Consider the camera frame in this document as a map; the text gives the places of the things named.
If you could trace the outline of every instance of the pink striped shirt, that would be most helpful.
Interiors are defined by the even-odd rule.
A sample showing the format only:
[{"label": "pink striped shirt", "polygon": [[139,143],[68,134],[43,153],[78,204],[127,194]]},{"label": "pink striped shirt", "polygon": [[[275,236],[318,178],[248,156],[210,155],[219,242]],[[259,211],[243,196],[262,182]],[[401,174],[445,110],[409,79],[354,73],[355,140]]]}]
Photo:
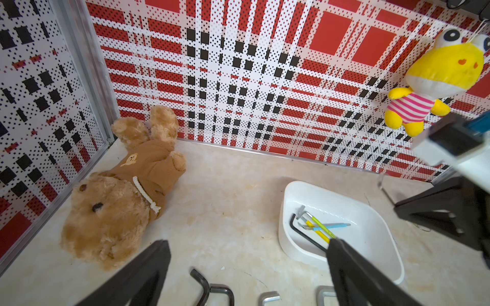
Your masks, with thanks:
[{"label": "pink striped shirt", "polygon": [[403,119],[403,123],[423,122],[434,103],[435,100],[411,93],[403,98],[392,100],[388,104],[388,109],[397,113]]}]

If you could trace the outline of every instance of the yellow plush toy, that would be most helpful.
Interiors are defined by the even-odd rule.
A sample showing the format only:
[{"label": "yellow plush toy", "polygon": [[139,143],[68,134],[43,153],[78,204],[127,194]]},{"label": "yellow plush toy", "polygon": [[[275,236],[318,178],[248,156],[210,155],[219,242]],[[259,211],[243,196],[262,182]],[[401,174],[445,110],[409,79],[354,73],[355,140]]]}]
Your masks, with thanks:
[{"label": "yellow plush toy", "polygon": [[462,43],[457,29],[447,29],[436,38],[434,48],[407,71],[409,88],[394,88],[385,112],[385,123],[392,129],[402,125],[408,136],[424,130],[424,118],[433,113],[445,116],[451,109],[438,98],[461,94],[473,86],[483,69],[483,54],[490,49],[490,38],[480,34]]}]

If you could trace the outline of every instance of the plaid wallpaper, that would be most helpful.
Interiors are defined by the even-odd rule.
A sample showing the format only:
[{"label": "plaid wallpaper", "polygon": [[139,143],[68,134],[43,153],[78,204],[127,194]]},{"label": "plaid wallpaper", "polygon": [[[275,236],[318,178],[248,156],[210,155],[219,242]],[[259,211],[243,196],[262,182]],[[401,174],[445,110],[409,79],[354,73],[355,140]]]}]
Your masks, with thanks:
[{"label": "plaid wallpaper", "polygon": [[[152,105],[179,137],[431,181],[403,128],[383,123],[387,92],[452,26],[479,21],[423,0],[88,0],[122,117]],[[488,33],[485,26],[482,33]],[[483,75],[489,65],[485,64]],[[443,101],[474,118],[489,76]],[[429,115],[428,128],[439,118]]]},{"label": "plaid wallpaper", "polygon": [[48,0],[0,1],[0,258],[104,145]]}]

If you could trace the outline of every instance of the marble surface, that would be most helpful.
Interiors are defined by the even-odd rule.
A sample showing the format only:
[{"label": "marble surface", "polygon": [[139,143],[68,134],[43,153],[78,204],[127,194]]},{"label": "marble surface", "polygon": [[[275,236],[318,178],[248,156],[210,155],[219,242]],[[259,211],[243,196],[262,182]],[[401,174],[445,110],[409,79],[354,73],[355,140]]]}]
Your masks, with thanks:
[{"label": "marble surface", "polygon": [[[424,305],[488,305],[490,270],[480,253],[435,232],[400,220],[376,188],[377,174],[333,165],[252,154],[178,141],[188,170],[168,197],[164,215],[152,223],[142,248],[167,239],[172,259],[159,305],[193,306],[197,268],[211,283],[232,288],[236,305],[256,305],[261,293],[278,291],[274,305],[316,305],[316,288],[331,285],[323,271],[290,259],[277,238],[284,188],[305,181],[371,205],[388,224],[405,266],[400,285]],[[117,141],[94,171],[115,166],[125,150]],[[401,200],[429,183],[386,177]],[[116,271],[71,258],[59,247],[70,210],[68,199],[0,278],[2,305],[74,305]],[[212,294],[207,305],[227,305]]]}]

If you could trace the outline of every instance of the brown shirt on teddy bear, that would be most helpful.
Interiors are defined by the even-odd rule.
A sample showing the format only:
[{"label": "brown shirt on teddy bear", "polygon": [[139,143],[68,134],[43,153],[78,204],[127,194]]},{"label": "brown shirt on teddy bear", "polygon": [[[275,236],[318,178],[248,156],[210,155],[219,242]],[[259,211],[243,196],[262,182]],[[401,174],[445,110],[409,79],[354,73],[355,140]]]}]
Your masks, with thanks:
[{"label": "brown shirt on teddy bear", "polygon": [[148,196],[162,209],[155,213],[150,209],[149,223],[162,215],[165,196],[184,171],[175,169],[170,152],[173,146],[168,142],[150,140],[128,151],[124,159],[114,168],[101,173],[133,183],[137,176]]}]

